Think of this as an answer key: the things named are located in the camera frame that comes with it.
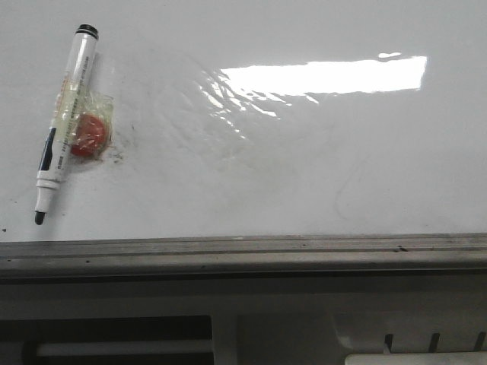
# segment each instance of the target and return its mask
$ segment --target whiteboard marker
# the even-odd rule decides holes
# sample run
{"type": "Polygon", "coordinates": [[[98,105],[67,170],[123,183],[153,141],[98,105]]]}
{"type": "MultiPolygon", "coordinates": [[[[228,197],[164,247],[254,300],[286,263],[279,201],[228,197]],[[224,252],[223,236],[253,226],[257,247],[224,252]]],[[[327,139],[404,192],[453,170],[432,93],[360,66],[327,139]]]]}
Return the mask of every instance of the whiteboard marker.
{"type": "Polygon", "coordinates": [[[43,223],[62,181],[90,80],[97,41],[98,31],[91,25],[82,24],[76,30],[37,173],[36,224],[43,223]]]}

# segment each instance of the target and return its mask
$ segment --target dark gap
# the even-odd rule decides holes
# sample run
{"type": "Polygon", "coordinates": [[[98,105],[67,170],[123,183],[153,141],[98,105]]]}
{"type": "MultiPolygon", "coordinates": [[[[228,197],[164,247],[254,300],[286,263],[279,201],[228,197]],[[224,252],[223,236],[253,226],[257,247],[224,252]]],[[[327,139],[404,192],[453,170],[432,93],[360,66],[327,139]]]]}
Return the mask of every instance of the dark gap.
{"type": "Polygon", "coordinates": [[[213,354],[48,357],[42,365],[212,365],[213,354]]]}
{"type": "Polygon", "coordinates": [[[449,275],[485,275],[485,269],[452,269],[452,270],[397,270],[397,271],[279,271],[252,273],[198,273],[198,274],[134,274],[134,275],[99,275],[86,277],[58,278],[0,278],[0,284],[63,284],[63,283],[112,283],[139,281],[178,281],[178,280],[234,280],[261,278],[386,278],[386,277],[419,277],[423,275],[441,277],[449,275]]]}
{"type": "Polygon", "coordinates": [[[440,334],[434,333],[431,335],[431,340],[429,342],[428,352],[436,352],[438,349],[438,342],[440,341],[440,334]]]}
{"type": "Polygon", "coordinates": [[[389,349],[389,352],[393,352],[393,339],[394,339],[394,335],[392,333],[387,334],[384,339],[384,344],[389,349]]]}
{"type": "Polygon", "coordinates": [[[477,341],[475,343],[475,346],[473,347],[473,350],[482,351],[484,341],[485,341],[485,332],[480,332],[479,335],[477,336],[477,341]]]}
{"type": "Polygon", "coordinates": [[[211,338],[210,316],[0,321],[0,341],[91,342],[211,338]]]}

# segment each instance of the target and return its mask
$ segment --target white board surface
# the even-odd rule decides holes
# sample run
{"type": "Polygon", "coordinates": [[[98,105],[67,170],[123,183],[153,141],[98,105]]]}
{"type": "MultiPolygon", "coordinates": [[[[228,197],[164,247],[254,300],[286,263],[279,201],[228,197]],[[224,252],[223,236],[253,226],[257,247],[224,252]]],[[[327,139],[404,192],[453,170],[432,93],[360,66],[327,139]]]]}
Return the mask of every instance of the white board surface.
{"type": "Polygon", "coordinates": [[[487,2],[3,1],[0,241],[487,230],[487,2]],[[72,34],[113,143],[42,227],[72,34]]]}

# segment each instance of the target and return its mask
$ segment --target red magnet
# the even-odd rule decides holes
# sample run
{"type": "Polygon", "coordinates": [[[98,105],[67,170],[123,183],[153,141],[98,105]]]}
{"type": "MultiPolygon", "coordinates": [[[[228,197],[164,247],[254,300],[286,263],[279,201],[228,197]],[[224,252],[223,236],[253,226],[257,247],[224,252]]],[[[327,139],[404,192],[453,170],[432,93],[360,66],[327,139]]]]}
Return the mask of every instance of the red magnet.
{"type": "Polygon", "coordinates": [[[79,120],[71,153],[83,157],[97,155],[105,147],[107,138],[107,127],[103,120],[91,114],[83,114],[79,120]]]}

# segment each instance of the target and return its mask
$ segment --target black marker cap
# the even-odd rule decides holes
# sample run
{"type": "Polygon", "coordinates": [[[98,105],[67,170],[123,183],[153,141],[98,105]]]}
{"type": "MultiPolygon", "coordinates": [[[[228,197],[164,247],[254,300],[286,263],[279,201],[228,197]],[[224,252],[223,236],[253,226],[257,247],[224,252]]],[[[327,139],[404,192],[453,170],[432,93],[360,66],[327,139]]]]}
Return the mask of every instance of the black marker cap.
{"type": "Polygon", "coordinates": [[[95,27],[92,27],[90,24],[82,24],[76,30],[76,33],[87,33],[91,36],[95,37],[98,40],[98,30],[95,27]]]}

